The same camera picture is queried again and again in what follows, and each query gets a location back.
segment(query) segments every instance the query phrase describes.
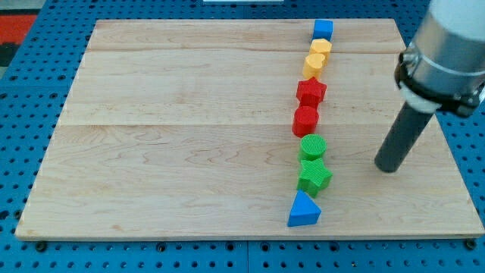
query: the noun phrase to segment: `green block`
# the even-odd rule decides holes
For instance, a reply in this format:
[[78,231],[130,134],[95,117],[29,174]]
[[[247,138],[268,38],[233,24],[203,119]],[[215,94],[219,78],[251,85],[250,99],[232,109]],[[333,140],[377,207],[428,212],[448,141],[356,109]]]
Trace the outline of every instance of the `green block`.
[[322,158],[314,161],[302,160],[300,162],[297,190],[303,190],[315,198],[320,190],[328,187],[332,179],[332,172],[324,166]]
[[308,134],[300,142],[298,161],[322,158],[327,150],[327,142],[317,134]]

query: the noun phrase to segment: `yellow block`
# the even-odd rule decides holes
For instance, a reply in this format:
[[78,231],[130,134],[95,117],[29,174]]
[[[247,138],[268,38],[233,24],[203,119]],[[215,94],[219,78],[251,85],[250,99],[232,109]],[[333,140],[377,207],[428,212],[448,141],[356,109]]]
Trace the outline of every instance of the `yellow block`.
[[321,53],[325,55],[324,66],[327,65],[330,51],[332,50],[332,43],[326,39],[314,39],[310,45],[310,54]]
[[303,64],[303,77],[308,80],[315,77],[320,79],[321,71],[324,67],[325,55],[317,53],[306,56],[305,63]]

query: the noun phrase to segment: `red surface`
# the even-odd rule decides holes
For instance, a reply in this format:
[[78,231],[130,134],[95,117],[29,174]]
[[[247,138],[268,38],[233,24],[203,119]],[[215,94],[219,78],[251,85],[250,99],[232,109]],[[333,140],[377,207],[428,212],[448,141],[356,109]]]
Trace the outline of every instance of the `red surface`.
[[318,122],[317,109],[310,106],[300,106],[295,111],[292,130],[297,137],[314,133]]
[[0,15],[0,44],[20,45],[36,18],[37,15]]
[[300,106],[310,106],[316,109],[318,104],[324,100],[326,90],[326,84],[320,83],[312,77],[309,80],[298,82],[296,98],[300,101]]

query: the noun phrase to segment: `wooden cutting board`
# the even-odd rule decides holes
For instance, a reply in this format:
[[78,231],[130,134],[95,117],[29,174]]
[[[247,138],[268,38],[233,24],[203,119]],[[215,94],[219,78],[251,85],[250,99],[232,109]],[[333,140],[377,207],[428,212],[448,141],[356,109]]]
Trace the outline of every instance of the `wooden cutting board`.
[[402,100],[393,20],[335,20],[318,133],[318,224],[287,227],[291,123],[313,20],[100,20],[16,235],[22,240],[478,237],[438,123],[404,165],[373,159]]

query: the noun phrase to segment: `blue triangular prism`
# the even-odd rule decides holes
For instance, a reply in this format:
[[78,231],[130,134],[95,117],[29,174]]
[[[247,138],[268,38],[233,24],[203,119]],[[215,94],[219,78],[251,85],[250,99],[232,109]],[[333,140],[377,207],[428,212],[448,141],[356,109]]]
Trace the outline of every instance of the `blue triangular prism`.
[[288,227],[316,224],[321,210],[302,190],[296,193],[293,207],[289,212]]

